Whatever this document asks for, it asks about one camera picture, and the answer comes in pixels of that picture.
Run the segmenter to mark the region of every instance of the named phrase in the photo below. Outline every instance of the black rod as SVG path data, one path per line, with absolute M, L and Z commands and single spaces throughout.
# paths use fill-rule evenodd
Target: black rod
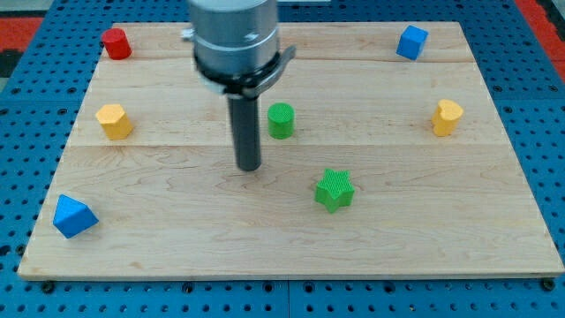
M 259 106 L 257 98 L 228 97 L 236 164 L 243 171 L 261 166 Z

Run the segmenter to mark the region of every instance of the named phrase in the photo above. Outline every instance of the green star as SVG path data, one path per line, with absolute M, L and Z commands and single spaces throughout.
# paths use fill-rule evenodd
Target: green star
M 329 213 L 334 213 L 339 207 L 351 205 L 354 193 L 349 171 L 326 169 L 324 178 L 316 185 L 314 199 L 325 205 Z

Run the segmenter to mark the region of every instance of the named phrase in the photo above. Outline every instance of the toy block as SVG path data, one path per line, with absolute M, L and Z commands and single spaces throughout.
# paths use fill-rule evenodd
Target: toy block
M 111 28 L 102 34 L 104 48 L 111 59 L 121 60 L 132 54 L 132 48 L 127 41 L 124 30 L 121 28 Z
M 294 109 L 284 102 L 273 104 L 267 112 L 268 133 L 275 139 L 286 139 L 294 133 Z
M 64 194 L 59 196 L 56 204 L 53 225 L 70 239 L 82 231 L 98 223 L 98 218 L 90 208 L 82 202 L 76 201 Z
M 125 139 L 133 130 L 133 125 L 120 104 L 102 106 L 96 112 L 96 118 L 110 140 Z
M 422 53 L 422 49 L 424 49 L 427 35 L 428 32 L 426 30 L 415 26 L 408 26 L 400 36 L 396 54 L 415 61 Z
M 334 213 L 339 207 L 351 205 L 354 193 L 349 171 L 326 169 L 324 178 L 316 185 L 314 199 L 325 205 L 329 213 Z
M 450 135 L 463 115 L 463 108 L 456 102 L 440 100 L 432 116 L 433 133 L 438 137 Z

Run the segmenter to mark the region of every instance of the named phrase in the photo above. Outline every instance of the yellow block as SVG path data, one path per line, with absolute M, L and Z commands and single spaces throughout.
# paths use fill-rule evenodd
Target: yellow block
M 450 135 L 456 129 L 462 115 L 463 108 L 456 102 L 440 100 L 432 117 L 433 133 L 438 137 Z
M 96 112 L 96 118 L 110 140 L 125 139 L 133 130 L 133 125 L 120 104 L 102 106 Z

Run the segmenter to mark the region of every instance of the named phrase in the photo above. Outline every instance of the blue block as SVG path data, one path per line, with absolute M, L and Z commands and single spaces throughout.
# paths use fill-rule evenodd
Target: blue block
M 69 198 L 64 194 L 59 196 L 53 225 L 66 238 L 70 239 L 96 223 L 98 223 L 98 219 L 86 204 Z
M 408 26 L 400 36 L 396 54 L 416 60 L 424 48 L 427 34 L 426 30 L 415 26 Z

